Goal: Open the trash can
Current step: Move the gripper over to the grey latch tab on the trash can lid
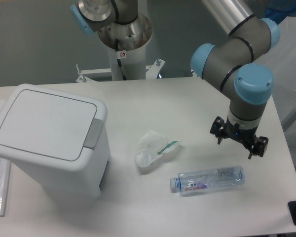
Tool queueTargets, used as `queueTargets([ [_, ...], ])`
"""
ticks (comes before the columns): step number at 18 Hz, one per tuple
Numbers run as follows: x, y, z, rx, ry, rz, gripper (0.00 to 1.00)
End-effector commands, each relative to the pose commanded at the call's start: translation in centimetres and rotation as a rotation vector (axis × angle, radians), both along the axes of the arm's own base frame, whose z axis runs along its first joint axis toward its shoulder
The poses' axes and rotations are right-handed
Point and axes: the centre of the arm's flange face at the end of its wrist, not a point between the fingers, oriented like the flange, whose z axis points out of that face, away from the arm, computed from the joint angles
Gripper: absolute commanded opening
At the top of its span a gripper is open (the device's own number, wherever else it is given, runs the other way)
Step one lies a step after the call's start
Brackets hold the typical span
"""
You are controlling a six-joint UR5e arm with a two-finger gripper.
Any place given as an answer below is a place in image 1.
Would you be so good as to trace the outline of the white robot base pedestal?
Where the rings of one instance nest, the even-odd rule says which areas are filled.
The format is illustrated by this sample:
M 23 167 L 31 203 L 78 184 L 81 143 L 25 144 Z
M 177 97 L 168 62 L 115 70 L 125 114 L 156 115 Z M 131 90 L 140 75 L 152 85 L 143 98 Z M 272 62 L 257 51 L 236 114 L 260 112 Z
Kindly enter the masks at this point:
M 152 65 L 146 64 L 146 48 L 152 38 L 150 20 L 139 13 L 137 19 L 127 25 L 111 23 L 98 31 L 98 37 L 107 49 L 110 68 L 77 69 L 77 82 L 87 82 L 92 77 L 108 77 L 113 81 L 160 79 L 165 61 L 158 58 Z

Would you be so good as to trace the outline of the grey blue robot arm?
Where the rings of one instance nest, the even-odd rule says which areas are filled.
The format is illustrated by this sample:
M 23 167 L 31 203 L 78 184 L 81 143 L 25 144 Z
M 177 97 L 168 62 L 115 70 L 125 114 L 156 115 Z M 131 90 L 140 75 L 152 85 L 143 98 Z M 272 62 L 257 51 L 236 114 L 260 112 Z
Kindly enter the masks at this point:
M 221 142 L 241 143 L 250 156 L 262 157 L 268 138 L 256 136 L 274 76 L 255 60 L 280 38 L 278 25 L 258 19 L 242 0 L 206 0 L 204 5 L 228 35 L 221 46 L 205 43 L 194 52 L 190 66 L 230 100 L 227 119 L 217 117 L 210 129 Z M 136 0 L 79 0 L 71 13 L 81 30 L 97 34 L 109 52 L 113 80 L 146 79 L 146 45 L 152 36 L 150 20 L 138 11 Z

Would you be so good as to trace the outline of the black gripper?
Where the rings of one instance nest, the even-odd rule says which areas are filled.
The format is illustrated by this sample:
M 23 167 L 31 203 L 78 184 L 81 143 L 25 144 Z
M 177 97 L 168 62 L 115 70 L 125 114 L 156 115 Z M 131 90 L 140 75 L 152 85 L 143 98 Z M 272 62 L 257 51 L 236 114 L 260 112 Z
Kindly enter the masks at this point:
M 229 120 L 225 123 L 221 117 L 216 117 L 211 128 L 210 134 L 217 138 L 217 144 L 220 145 L 223 139 L 230 138 L 238 143 L 241 143 L 249 150 L 248 159 L 252 156 L 263 157 L 269 139 L 267 137 L 256 137 L 257 126 L 252 129 L 234 128 Z

